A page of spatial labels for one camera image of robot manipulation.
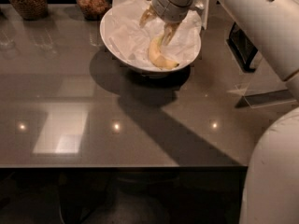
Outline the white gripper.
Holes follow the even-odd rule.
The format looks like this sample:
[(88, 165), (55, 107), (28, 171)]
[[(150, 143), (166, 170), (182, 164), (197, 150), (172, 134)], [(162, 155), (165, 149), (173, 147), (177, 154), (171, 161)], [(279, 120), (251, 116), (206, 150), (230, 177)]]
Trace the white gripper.
[(149, 21), (157, 16), (164, 22), (164, 34), (162, 44), (167, 46), (174, 37), (177, 29), (187, 16), (189, 0), (151, 0), (149, 6), (142, 14), (139, 26), (143, 28)]

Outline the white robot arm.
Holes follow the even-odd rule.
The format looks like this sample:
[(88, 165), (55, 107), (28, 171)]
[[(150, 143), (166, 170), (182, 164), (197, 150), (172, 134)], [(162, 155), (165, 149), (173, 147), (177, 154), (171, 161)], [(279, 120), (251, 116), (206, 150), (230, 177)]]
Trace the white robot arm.
[[(170, 42), (193, 0), (151, 0), (139, 24), (160, 18)], [(218, 0), (299, 100), (299, 0)], [(299, 224), (299, 112), (275, 121), (254, 148), (239, 224)]]

